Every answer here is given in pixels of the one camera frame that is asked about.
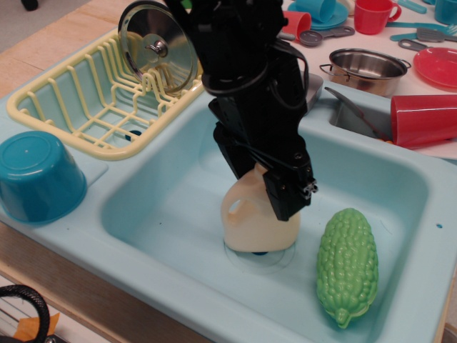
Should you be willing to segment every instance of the red cup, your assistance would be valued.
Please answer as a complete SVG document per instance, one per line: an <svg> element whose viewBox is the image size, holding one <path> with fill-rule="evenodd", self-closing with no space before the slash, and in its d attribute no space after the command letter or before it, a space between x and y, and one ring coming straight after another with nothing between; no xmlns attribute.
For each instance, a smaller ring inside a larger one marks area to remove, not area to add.
<svg viewBox="0 0 457 343"><path fill-rule="evenodd" d="M300 40L300 33L311 28L311 15L308 12L283 11L288 24L283 27L283 32L293 34L295 40Z"/></svg>
<svg viewBox="0 0 457 343"><path fill-rule="evenodd" d="M393 143L416 148L457 137L457 95L392 96Z"/></svg>
<svg viewBox="0 0 457 343"><path fill-rule="evenodd" d="M379 34L388 21L395 21L400 15L401 7L391 0L356 0L354 28L361 34Z"/></svg>

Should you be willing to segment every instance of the red plate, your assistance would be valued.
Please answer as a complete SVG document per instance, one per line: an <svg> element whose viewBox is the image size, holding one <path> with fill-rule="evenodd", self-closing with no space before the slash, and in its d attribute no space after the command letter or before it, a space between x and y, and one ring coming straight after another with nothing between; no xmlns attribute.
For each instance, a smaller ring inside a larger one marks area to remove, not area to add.
<svg viewBox="0 0 457 343"><path fill-rule="evenodd" d="M425 79L440 86L457 88L457 50L427 48L414 57L414 66Z"/></svg>

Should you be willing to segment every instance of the yellow dish rack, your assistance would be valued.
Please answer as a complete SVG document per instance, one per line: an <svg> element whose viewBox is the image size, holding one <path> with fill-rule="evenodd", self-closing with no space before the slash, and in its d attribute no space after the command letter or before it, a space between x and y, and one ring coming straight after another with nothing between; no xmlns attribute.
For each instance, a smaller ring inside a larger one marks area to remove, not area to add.
<svg viewBox="0 0 457 343"><path fill-rule="evenodd" d="M167 94L163 72L140 82L127 67L117 30L14 92L9 116L98 159L137 154L202 91L201 73L188 90Z"/></svg>

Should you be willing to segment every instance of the white plastic jug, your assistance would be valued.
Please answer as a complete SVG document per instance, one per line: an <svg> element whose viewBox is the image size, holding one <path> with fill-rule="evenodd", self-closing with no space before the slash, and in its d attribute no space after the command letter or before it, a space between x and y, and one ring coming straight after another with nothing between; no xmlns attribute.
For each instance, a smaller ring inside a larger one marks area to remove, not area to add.
<svg viewBox="0 0 457 343"><path fill-rule="evenodd" d="M300 212L279 221L266 193L263 174L256 164L227 192L221 205L224 241L238 252L273 252L289 248L298 236Z"/></svg>

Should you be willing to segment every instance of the teal bowl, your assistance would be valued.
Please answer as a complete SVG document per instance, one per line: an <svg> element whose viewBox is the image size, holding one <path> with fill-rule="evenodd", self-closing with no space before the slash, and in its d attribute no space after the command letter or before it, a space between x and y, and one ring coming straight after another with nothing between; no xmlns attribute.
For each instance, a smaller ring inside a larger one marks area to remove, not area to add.
<svg viewBox="0 0 457 343"><path fill-rule="evenodd" d="M86 190L84 174L54 135L28 131L0 145L0 199L15 220L52 222L75 209Z"/></svg>

